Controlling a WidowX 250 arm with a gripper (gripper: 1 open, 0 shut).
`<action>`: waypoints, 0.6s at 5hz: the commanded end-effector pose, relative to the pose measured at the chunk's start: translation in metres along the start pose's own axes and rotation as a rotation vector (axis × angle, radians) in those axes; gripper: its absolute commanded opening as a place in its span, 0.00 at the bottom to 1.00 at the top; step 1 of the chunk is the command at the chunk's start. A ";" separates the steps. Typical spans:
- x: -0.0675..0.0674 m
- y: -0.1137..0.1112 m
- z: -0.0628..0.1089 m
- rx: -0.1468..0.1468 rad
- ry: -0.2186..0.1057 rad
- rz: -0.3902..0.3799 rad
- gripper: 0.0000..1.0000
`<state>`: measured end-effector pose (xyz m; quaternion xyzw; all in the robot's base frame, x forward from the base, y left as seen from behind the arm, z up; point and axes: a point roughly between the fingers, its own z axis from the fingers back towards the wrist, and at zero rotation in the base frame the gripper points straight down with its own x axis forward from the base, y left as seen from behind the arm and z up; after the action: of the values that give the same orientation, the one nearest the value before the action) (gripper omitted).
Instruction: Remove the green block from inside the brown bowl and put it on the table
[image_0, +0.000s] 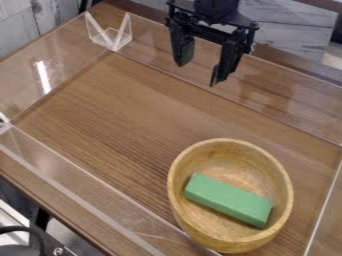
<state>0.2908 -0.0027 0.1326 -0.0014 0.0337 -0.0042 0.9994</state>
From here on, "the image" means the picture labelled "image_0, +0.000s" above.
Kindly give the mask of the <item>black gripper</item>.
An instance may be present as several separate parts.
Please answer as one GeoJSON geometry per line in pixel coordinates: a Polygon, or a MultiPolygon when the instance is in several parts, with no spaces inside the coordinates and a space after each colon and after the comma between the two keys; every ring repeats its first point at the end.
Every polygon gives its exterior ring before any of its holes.
{"type": "Polygon", "coordinates": [[[165,25],[176,65],[181,67],[192,60],[195,37],[221,44],[211,87],[235,72],[243,55],[241,47],[245,50],[252,48],[259,30],[259,24],[239,12],[239,3],[240,0],[167,0],[165,25]]]}

